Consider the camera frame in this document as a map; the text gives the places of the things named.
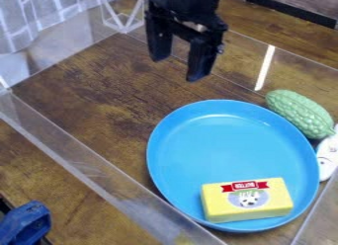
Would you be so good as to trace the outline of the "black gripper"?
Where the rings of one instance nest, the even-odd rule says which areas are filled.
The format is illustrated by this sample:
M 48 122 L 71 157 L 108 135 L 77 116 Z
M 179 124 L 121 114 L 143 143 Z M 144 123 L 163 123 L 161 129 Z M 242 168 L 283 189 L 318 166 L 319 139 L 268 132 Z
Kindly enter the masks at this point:
M 152 61 L 170 56 L 172 37 L 190 42 L 186 80 L 207 76 L 228 26 L 216 14 L 219 0 L 148 0 L 145 13 L 148 50 Z

